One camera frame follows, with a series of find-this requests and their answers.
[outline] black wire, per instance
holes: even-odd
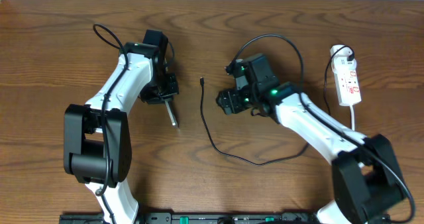
[[[261,116],[261,117],[268,117],[268,116],[266,116],[266,115],[261,114],[260,112],[257,112],[257,113],[255,114],[255,113],[254,113],[254,111],[255,111],[255,110],[257,110],[257,108],[253,107],[253,108],[250,110],[250,115],[252,115],[252,116],[257,116],[257,115],[259,115],[259,116]]]
[[[294,43],[292,41],[290,41],[288,38],[279,35],[279,34],[262,34],[257,36],[256,38],[251,39],[250,41],[248,41],[246,44],[244,44],[240,50],[236,53],[236,56],[234,56],[233,60],[231,61],[230,65],[229,65],[229,70],[232,71],[233,70],[233,66],[236,64],[236,60],[237,58],[239,58],[240,54],[243,52],[243,50],[249,46],[252,42],[257,41],[261,38],[266,38],[266,37],[277,37],[277,38],[281,38],[282,40],[285,40],[286,42],[288,42],[292,47],[295,48],[296,52],[297,52],[297,56],[299,56],[299,59],[301,58],[300,52],[297,50],[296,46],[294,45]]]
[[[327,64],[327,66],[325,67],[325,72],[324,72],[324,92],[323,92],[323,97],[324,97],[325,105],[327,106],[327,109],[328,109],[328,111],[329,111],[329,115],[331,115],[331,111],[330,111],[329,103],[328,103],[328,101],[327,101],[327,71],[329,70],[329,67],[330,67],[330,64],[331,64],[331,61],[333,60],[333,58],[334,58],[334,57],[336,56],[336,54],[337,54],[338,52],[340,52],[343,48],[349,48],[349,49],[351,49],[351,50],[352,50],[352,54],[351,54],[351,55],[349,55],[349,58],[354,58],[354,54],[355,54],[354,50],[353,50],[351,47],[349,47],[349,46],[347,46],[347,45],[344,45],[344,46],[342,46],[341,48],[339,48],[336,52],[334,52],[334,53],[333,53],[333,55],[331,55],[330,60],[329,60],[329,63],[328,63],[328,64]]]
[[[169,62],[166,62],[165,67],[171,66],[172,63],[174,63],[174,58],[175,58],[174,46],[172,46],[172,43],[170,41],[168,41],[168,44],[170,45],[170,48],[171,48],[172,58],[170,59]]]
[[[251,165],[264,166],[264,165],[267,165],[267,164],[273,164],[275,162],[281,162],[281,161],[286,161],[286,160],[291,160],[291,159],[297,158],[297,157],[301,156],[306,151],[307,147],[309,146],[309,144],[306,143],[306,145],[297,154],[295,154],[295,155],[292,155],[292,156],[289,156],[289,157],[284,157],[284,158],[278,158],[278,159],[275,159],[275,160],[270,160],[270,161],[259,163],[259,164],[258,163],[255,163],[255,162],[252,162],[250,160],[247,160],[245,158],[239,157],[237,155],[227,154],[226,152],[220,151],[215,146],[215,143],[212,140],[211,133],[209,132],[209,129],[207,128],[206,120],[205,120],[205,117],[203,116],[203,96],[204,96],[204,93],[205,93],[205,80],[204,80],[204,78],[200,78],[200,85],[201,85],[200,116],[201,116],[201,119],[203,121],[203,124],[205,125],[206,133],[207,133],[207,136],[209,137],[209,140],[211,141],[212,147],[219,154],[222,154],[222,155],[225,155],[225,156],[228,156],[228,157],[231,157],[231,158],[237,158],[237,159],[242,160],[242,161],[245,161],[245,162],[247,162],[247,163],[249,163]]]
[[[104,29],[106,32],[108,32],[118,43],[119,47],[110,43],[109,41],[105,40],[97,31],[96,27],[100,27],[102,29]],[[107,125],[107,121],[106,121],[106,104],[109,100],[109,97],[111,96],[111,92],[113,91],[113,88],[115,88],[115,86],[118,84],[119,80],[122,78],[122,76],[124,75],[124,73],[126,72],[126,70],[128,69],[129,66],[129,60],[128,60],[128,55],[127,55],[127,51],[124,49],[124,46],[122,45],[122,42],[118,39],[118,37],[111,31],[109,30],[107,27],[105,27],[104,25],[95,23],[93,25],[93,30],[96,33],[96,35],[101,38],[103,41],[105,41],[107,44],[111,45],[114,48],[118,48],[122,51],[122,53],[124,54],[125,57],[125,65],[124,68],[122,70],[122,72],[118,75],[117,79],[112,83],[111,87],[107,90],[107,92],[105,93],[105,95],[103,96],[103,103],[101,105],[101,130],[103,133],[103,140],[104,140],[104,147],[105,147],[105,155],[106,155],[106,174],[105,174],[105,181],[103,184],[103,187],[101,189],[96,190],[95,195],[97,196],[102,196],[106,189],[107,189],[107,185],[109,183],[109,179],[110,179],[110,172],[111,172],[111,167],[112,167],[112,161],[111,161],[111,157],[109,154],[109,141],[107,139],[107,129],[106,129],[106,125]]]
[[[108,204],[108,203],[107,203],[107,201],[106,201],[106,197],[105,197],[105,195],[102,195],[102,196],[101,196],[101,201],[103,201],[103,205],[105,206],[105,208],[106,208],[107,212],[109,213],[109,217],[111,218],[111,222],[112,222],[112,224],[115,224],[115,223],[116,223],[116,221],[115,221],[115,216],[113,215],[113,212],[112,212],[112,210],[111,210],[111,207],[109,207],[109,204]]]

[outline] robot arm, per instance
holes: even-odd
[[[320,222],[378,223],[387,209],[406,197],[393,175],[361,150],[360,146],[365,146],[385,160],[403,182],[392,146],[382,135],[370,139],[352,131],[320,110],[294,85],[280,85],[262,54],[237,60],[231,73],[236,88],[221,91],[217,98],[226,114],[257,109],[261,116],[295,131],[332,166],[335,201],[318,211]],[[364,165],[372,166],[373,171],[363,175]]]
[[[146,31],[143,43],[125,44],[129,65],[106,103],[106,127],[100,121],[104,94],[125,68],[124,54],[119,56],[115,71],[94,97],[85,105],[70,105],[65,112],[65,171],[94,194],[108,185],[105,193],[97,196],[108,223],[134,223],[138,211],[127,182],[132,156],[127,116],[137,97],[149,104],[165,103],[172,125],[178,126],[170,106],[173,96],[178,94],[178,83],[175,74],[167,74],[167,45],[166,36],[154,30]],[[111,178],[107,184],[104,142],[87,139],[87,135],[102,133],[102,129],[107,131],[111,159]]]

